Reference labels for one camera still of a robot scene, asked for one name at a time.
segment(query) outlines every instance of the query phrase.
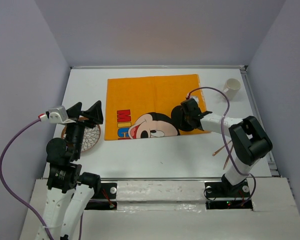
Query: red tongue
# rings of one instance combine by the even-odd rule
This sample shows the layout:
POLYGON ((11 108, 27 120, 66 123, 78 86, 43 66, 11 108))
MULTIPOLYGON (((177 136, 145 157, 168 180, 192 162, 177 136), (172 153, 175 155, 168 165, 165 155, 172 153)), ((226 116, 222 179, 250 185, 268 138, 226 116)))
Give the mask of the red tongue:
POLYGON ((140 124, 135 126, 134 128, 132 128, 130 131, 131 137, 133 137, 134 139, 137 138, 137 130, 138 130, 139 126, 140 126, 140 124))

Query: wall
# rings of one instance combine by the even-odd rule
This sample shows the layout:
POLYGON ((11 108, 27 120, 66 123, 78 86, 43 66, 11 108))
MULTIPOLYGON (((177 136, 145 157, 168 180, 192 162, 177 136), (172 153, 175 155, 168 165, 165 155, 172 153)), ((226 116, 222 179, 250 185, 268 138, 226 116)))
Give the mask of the wall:
MULTIPOLYGON (((60 104, 69 75, 47 23, 33 0, 0 0, 0 154, 18 130, 60 104)), ((45 146, 54 126, 37 123, 8 151, 3 174, 29 201, 42 176, 45 146)), ((19 239, 26 208, 0 182, 0 240, 19 239)))
POLYGON ((70 66, 247 65, 285 0, 36 0, 70 66))
POLYGON ((287 0, 248 68, 279 172, 300 212, 300 0, 287 0))

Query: tabletop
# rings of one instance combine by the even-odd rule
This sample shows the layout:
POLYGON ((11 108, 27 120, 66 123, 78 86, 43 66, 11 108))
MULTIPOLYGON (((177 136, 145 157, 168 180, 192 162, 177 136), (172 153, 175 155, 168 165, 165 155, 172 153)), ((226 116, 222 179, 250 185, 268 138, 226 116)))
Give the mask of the tabletop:
MULTIPOLYGON (((227 116, 245 118, 253 115, 240 70, 224 68, 72 69, 62 105, 67 109, 77 102, 82 102, 82 109, 86 110, 101 100, 105 116, 108 79, 190 74, 199 75, 202 87, 217 89, 222 89, 227 79, 238 79, 241 82, 241 89, 230 101, 227 116)), ((222 96, 209 89, 205 89, 203 94, 207 110, 222 115, 227 107, 222 96)), ((61 136, 63 127, 56 126, 54 137, 61 136)), ((223 146, 222 137, 217 133, 105 141, 105 125, 100 125, 100 128, 101 136, 98 143, 92 149, 83 152, 81 159, 77 161, 82 165, 82 173, 95 173, 103 179, 220 178, 231 165, 228 164, 223 170, 227 158, 225 150, 212 156, 213 152, 223 146)), ((256 177, 271 177, 268 159, 268 156, 261 159, 251 173, 256 177)), ((44 177, 48 175, 49 164, 46 166, 44 177)))

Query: yellow cloth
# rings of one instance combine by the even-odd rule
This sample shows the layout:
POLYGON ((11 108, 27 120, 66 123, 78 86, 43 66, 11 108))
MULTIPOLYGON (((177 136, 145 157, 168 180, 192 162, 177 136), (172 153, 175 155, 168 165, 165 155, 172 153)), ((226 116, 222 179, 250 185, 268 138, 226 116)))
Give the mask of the yellow cloth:
MULTIPOLYGON (((197 74, 108 79, 104 139, 130 139, 130 135, 141 131, 145 123, 139 127, 139 130, 132 131, 130 135, 129 129, 137 119, 147 113, 160 113, 171 118, 173 108, 185 100, 187 93, 199 86, 200 81, 197 74)), ((197 90, 191 95, 198 97, 201 111, 206 111, 202 91, 197 90)), ((153 129, 151 127, 148 127, 149 130, 146 129, 148 137, 161 137, 165 134, 165 130, 161 129, 165 128, 165 123, 161 122, 157 126, 153 129)), ((193 131, 179 130, 180 135, 201 133, 204 132, 197 129, 193 131)), ((165 136, 173 136, 172 133, 169 134, 166 133, 165 136)))

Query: white mug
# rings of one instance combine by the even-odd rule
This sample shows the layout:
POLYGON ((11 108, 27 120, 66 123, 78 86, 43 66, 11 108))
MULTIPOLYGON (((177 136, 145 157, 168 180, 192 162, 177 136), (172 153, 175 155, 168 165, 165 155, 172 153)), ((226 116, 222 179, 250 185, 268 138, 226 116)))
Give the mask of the white mug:
POLYGON ((228 97, 229 100, 233 99, 234 96, 241 88, 241 83, 238 79, 230 78, 228 79, 223 87, 223 93, 228 97))

